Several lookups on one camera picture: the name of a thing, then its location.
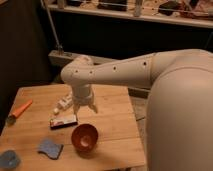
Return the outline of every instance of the dark background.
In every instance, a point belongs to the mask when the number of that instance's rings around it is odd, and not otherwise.
[[[213,51],[211,29],[53,12],[65,51],[125,59],[149,52]],[[49,84],[58,72],[48,53],[55,42],[39,0],[0,5],[0,127],[19,87]]]

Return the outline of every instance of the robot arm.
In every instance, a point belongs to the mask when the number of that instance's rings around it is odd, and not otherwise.
[[[94,107],[93,83],[151,87],[146,120],[149,170],[213,170],[212,53],[160,52],[98,66],[81,56],[65,66],[62,79],[72,87],[74,108]]]
[[[62,69],[61,77],[72,88],[74,113],[82,105],[88,105],[97,112],[91,84],[151,88],[158,76],[176,59],[194,57],[198,53],[208,52],[193,49],[159,52],[102,65],[93,65],[89,56],[81,55]]]

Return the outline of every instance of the wooden table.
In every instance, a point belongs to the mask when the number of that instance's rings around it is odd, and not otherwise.
[[[93,85],[93,90],[99,113],[95,114],[86,106],[78,113],[79,124],[93,124],[99,132],[97,147],[90,154],[79,156],[76,153],[70,140],[74,127],[54,131],[49,128],[57,101],[70,91],[63,84],[19,89],[11,110],[29,99],[33,99],[33,104],[15,125],[4,127],[0,152],[15,150],[22,161],[15,170],[24,171],[95,171],[144,165],[144,150],[127,88]],[[70,113],[72,109],[60,115]],[[58,160],[37,153],[44,138],[64,144]]]

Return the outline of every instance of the orange handle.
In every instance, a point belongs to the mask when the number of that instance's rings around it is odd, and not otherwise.
[[[27,101],[25,104],[23,104],[19,108],[15,109],[12,112],[12,115],[14,115],[16,118],[18,118],[32,104],[32,102],[33,102],[33,100]]]

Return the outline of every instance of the orange bowl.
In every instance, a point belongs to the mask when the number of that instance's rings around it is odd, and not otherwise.
[[[77,151],[89,152],[97,143],[98,131],[93,125],[81,124],[74,129],[71,140]]]

